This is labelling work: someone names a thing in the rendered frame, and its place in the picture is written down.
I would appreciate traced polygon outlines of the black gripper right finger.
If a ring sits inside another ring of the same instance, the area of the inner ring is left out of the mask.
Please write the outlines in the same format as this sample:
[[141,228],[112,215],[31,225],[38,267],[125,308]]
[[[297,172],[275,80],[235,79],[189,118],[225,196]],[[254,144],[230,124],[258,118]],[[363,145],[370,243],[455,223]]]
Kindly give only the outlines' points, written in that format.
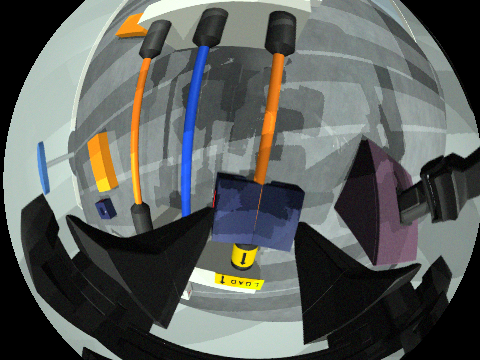
[[295,241],[297,279],[303,312],[303,343],[327,336],[357,319],[373,304],[411,281],[421,264],[371,271],[303,221]]

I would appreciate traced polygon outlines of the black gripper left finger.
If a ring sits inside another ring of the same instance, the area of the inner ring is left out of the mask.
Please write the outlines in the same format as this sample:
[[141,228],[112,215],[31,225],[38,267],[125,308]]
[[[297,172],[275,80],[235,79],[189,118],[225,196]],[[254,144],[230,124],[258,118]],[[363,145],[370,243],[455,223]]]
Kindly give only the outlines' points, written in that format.
[[151,319],[168,329],[213,225],[213,208],[131,237],[117,237],[65,215],[79,251],[123,285]]

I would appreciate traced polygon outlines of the orange rectangular block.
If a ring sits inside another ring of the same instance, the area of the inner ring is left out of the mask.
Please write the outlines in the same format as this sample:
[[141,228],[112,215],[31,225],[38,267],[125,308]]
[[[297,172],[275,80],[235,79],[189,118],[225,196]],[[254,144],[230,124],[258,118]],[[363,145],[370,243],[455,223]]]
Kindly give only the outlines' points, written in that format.
[[99,192],[109,191],[119,185],[113,169],[111,152],[109,152],[107,132],[99,133],[88,141],[89,159],[91,159],[93,176]]
[[129,16],[125,23],[121,25],[119,31],[117,31],[116,36],[119,37],[129,37],[129,36],[145,36],[147,35],[147,29],[140,27],[139,21],[140,17],[143,15],[143,12],[137,13],[137,15]]

